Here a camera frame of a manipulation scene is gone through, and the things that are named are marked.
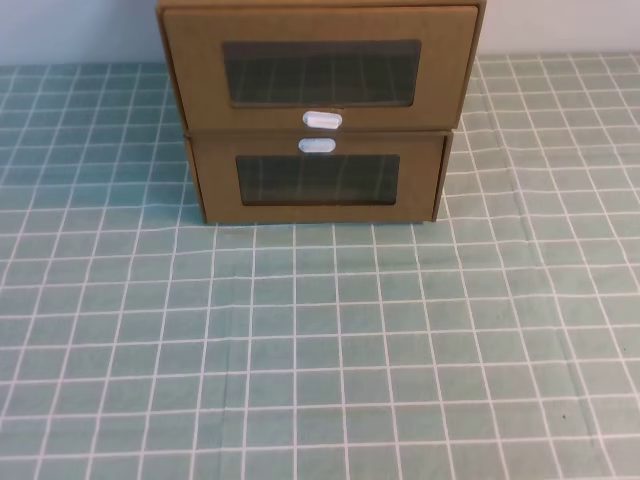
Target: cardboard drawer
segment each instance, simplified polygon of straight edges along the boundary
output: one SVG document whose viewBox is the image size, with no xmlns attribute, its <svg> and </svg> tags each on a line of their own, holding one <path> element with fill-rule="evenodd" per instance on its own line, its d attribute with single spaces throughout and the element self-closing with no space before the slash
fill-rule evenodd
<svg viewBox="0 0 640 480">
<path fill-rule="evenodd" d="M 435 220 L 451 138 L 202 134 L 187 149 L 208 222 L 422 222 Z"/>
<path fill-rule="evenodd" d="M 309 110 L 347 131 L 454 128 L 482 13 L 461 3 L 165 6 L 185 130 L 300 131 Z"/>
</svg>

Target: white wall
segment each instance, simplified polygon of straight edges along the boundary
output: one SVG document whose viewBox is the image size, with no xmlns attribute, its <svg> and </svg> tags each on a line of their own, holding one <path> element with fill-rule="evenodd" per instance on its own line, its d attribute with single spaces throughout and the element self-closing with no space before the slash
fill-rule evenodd
<svg viewBox="0 0 640 480">
<path fill-rule="evenodd" d="M 488 0 L 481 53 L 640 50 L 640 0 Z M 2 0 L 0 64 L 162 59 L 155 0 Z"/>
</svg>

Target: drawer window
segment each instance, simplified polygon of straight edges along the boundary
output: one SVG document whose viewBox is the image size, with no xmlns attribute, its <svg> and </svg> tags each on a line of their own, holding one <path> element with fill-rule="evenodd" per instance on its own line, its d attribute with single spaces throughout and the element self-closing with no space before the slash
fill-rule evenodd
<svg viewBox="0 0 640 480">
<path fill-rule="evenodd" d="M 410 106 L 418 40 L 225 42 L 231 102 L 259 106 Z"/>
<path fill-rule="evenodd" d="M 393 205 L 398 155 L 236 157 L 244 205 Z"/>
</svg>

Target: drawer handle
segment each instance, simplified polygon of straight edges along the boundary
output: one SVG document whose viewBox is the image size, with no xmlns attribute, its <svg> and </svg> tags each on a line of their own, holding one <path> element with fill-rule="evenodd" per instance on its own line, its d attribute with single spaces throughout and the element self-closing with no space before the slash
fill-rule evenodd
<svg viewBox="0 0 640 480">
<path fill-rule="evenodd" d="M 337 130 L 342 125 L 342 115 L 328 112 L 305 112 L 302 121 L 307 127 Z"/>
<path fill-rule="evenodd" d="M 333 138 L 303 138 L 298 142 L 298 148 L 304 153 L 331 153 L 336 149 Z"/>
</svg>

